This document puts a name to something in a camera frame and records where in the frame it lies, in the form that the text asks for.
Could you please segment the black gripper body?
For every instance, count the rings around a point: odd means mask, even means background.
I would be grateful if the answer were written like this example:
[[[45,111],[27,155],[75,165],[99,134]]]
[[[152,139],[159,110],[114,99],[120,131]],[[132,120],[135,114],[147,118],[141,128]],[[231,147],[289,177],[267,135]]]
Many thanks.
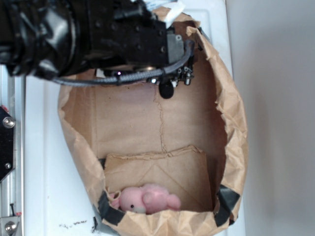
[[[184,56],[183,40],[142,0],[75,0],[73,10],[80,69],[159,68]]]

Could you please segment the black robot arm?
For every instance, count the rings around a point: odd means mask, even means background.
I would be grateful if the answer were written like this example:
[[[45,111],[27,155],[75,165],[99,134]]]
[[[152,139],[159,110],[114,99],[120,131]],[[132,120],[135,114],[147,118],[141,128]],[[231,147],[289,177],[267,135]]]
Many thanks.
[[[183,55],[179,35],[141,0],[0,3],[0,62],[12,76],[159,68]]]

